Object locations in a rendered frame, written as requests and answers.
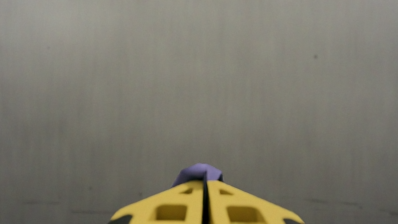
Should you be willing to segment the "purple cloth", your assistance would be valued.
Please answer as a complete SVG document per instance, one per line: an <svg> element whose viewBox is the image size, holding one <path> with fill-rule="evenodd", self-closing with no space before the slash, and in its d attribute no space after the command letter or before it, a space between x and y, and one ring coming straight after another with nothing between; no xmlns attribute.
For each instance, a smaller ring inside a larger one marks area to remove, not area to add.
<svg viewBox="0 0 398 224"><path fill-rule="evenodd" d="M207 181L219 181L224 183L222 171L208 165L196 164L183 169L170 189L188 183L190 181L203 181L203 209L202 224L207 224Z"/></svg>

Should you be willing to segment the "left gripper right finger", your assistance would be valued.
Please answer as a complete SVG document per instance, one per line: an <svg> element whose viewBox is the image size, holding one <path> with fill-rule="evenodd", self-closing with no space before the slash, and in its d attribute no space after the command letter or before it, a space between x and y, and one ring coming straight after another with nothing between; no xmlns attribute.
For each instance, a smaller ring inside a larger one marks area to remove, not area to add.
<svg viewBox="0 0 398 224"><path fill-rule="evenodd" d="M207 224L284 224L297 215L219 181L207 181Z"/></svg>

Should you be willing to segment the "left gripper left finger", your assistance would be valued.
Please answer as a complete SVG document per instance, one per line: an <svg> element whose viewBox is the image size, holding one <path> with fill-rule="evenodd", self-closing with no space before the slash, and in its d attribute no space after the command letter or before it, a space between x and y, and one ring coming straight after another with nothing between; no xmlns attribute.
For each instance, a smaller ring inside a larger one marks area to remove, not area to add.
<svg viewBox="0 0 398 224"><path fill-rule="evenodd" d="M203 181L190 181L119 210L134 216L130 224L202 224ZM112 220L111 219L111 220Z"/></svg>

